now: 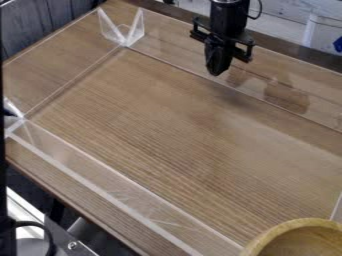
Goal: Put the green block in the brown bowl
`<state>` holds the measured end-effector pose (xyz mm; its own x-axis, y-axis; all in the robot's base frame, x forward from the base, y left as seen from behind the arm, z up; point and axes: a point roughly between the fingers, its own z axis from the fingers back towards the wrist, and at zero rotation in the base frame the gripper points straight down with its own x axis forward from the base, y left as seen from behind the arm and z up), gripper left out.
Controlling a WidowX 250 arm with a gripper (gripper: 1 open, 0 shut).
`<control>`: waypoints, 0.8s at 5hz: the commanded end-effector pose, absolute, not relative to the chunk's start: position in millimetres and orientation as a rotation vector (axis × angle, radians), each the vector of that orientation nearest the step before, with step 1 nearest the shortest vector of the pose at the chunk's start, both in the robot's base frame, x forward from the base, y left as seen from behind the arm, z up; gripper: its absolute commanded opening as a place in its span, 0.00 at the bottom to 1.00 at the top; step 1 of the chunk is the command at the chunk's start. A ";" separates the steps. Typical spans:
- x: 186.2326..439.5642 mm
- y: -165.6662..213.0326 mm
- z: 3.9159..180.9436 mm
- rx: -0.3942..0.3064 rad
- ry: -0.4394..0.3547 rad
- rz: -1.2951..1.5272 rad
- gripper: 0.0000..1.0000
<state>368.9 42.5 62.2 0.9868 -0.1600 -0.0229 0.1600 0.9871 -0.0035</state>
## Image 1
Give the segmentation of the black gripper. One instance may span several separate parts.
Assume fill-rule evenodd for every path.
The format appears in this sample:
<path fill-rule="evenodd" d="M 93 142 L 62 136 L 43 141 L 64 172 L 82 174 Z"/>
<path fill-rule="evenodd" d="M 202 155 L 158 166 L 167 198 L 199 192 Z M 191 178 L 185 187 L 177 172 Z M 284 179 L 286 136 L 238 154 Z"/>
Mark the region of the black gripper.
<path fill-rule="evenodd" d="M 205 44 L 206 67 L 221 75 L 233 58 L 253 59 L 254 38 L 246 32 L 250 0 L 210 0 L 210 17 L 193 19 L 190 36 Z"/>

